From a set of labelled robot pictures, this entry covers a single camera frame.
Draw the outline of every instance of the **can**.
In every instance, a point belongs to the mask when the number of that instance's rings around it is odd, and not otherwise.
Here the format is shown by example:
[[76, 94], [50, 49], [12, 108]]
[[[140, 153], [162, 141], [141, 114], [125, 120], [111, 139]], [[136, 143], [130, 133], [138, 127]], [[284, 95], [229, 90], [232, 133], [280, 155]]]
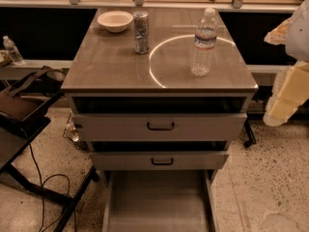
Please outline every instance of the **can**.
[[148, 13], [144, 11], [134, 12], [133, 21], [134, 21], [135, 51], [140, 54], [145, 54], [149, 51]]

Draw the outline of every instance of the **bowl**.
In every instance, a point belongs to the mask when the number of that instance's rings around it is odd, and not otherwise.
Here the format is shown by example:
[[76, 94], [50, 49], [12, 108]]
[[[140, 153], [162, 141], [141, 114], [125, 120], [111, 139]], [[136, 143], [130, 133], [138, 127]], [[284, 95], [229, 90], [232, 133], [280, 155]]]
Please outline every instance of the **bowl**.
[[98, 16], [98, 24], [104, 26], [107, 31], [120, 33], [126, 30], [133, 21], [133, 15], [122, 11], [106, 12]]

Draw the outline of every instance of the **cabinet top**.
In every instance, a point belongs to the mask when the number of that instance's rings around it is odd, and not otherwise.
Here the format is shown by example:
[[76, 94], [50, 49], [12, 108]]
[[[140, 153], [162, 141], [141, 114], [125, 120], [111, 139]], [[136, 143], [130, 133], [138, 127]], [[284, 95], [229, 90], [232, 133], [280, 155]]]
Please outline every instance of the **cabinet top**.
[[[254, 93], [257, 89], [219, 14], [214, 63], [191, 73], [194, 32], [203, 9], [148, 8], [150, 51], [134, 50], [133, 23], [122, 33], [100, 27], [98, 12], [62, 86], [65, 93]], [[117, 8], [133, 14], [139, 8]]]

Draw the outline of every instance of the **plastic bottle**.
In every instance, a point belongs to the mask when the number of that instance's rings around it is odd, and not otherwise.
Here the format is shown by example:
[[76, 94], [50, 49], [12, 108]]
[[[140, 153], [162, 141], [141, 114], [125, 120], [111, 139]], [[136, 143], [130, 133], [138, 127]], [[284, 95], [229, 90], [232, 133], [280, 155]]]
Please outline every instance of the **plastic bottle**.
[[3, 37], [3, 46], [7, 49], [16, 65], [22, 65], [25, 63], [14, 41], [12, 41], [8, 36]]
[[211, 70], [218, 23], [215, 9], [206, 8], [195, 31], [194, 51], [191, 71], [195, 75], [204, 76]]

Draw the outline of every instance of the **open drawer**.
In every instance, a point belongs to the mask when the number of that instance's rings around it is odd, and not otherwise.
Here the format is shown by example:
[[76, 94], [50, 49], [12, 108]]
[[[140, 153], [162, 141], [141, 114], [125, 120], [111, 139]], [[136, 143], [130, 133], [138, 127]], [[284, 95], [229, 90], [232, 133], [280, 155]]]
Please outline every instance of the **open drawer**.
[[245, 119], [245, 113], [73, 116], [83, 141], [229, 141]]
[[225, 142], [115, 142], [101, 144], [101, 150], [92, 151], [90, 156], [98, 170], [220, 169], [229, 156], [224, 145]]
[[113, 171], [102, 232], [218, 231], [207, 171]]

